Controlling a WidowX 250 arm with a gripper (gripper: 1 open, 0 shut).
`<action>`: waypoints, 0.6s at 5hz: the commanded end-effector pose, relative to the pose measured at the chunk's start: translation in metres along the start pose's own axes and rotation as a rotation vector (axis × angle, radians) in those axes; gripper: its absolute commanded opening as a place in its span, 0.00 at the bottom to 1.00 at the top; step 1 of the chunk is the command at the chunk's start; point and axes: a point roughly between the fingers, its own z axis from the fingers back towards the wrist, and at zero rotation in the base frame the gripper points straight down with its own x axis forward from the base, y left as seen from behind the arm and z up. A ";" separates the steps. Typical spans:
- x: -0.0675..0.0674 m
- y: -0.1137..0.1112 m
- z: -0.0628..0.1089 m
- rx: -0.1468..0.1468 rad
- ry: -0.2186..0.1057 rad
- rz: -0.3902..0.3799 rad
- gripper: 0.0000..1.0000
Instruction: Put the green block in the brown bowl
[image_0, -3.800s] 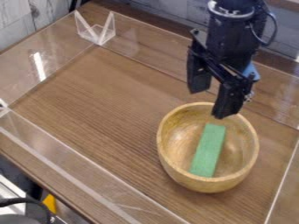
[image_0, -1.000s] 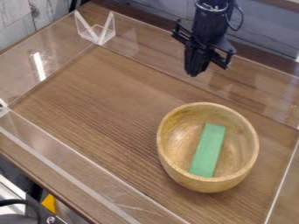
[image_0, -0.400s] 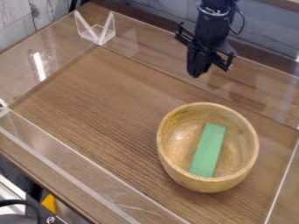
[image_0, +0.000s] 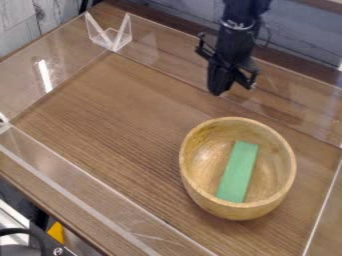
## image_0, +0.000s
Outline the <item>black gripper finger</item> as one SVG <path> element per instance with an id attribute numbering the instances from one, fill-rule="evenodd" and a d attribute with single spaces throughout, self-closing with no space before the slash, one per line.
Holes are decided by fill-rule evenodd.
<path id="1" fill-rule="evenodd" d="M 235 70 L 235 82 L 242 85 L 247 90 L 251 90 L 256 86 L 256 78 L 259 75 L 259 70 Z"/>
<path id="2" fill-rule="evenodd" d="M 230 90 L 236 75 L 236 66 L 211 58 L 208 61 L 207 88 L 214 96 Z"/>

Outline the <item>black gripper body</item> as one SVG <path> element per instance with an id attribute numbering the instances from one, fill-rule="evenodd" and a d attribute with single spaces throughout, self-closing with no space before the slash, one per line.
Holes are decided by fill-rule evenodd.
<path id="1" fill-rule="evenodd" d="M 210 77 L 256 77 L 259 67 L 251 54 L 264 21 L 256 19 L 247 27 L 220 21 L 218 34 L 200 32 L 196 54 L 208 62 Z"/>

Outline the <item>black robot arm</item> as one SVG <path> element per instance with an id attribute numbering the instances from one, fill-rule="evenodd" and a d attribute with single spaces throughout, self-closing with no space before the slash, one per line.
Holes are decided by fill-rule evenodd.
<path id="1" fill-rule="evenodd" d="M 247 90 L 255 86 L 259 67 L 251 55 L 271 1 L 223 0 L 215 46 L 206 41 L 204 32 L 198 34 L 195 52 L 208 61 L 207 89 L 215 96 L 228 91 L 235 83 Z"/>

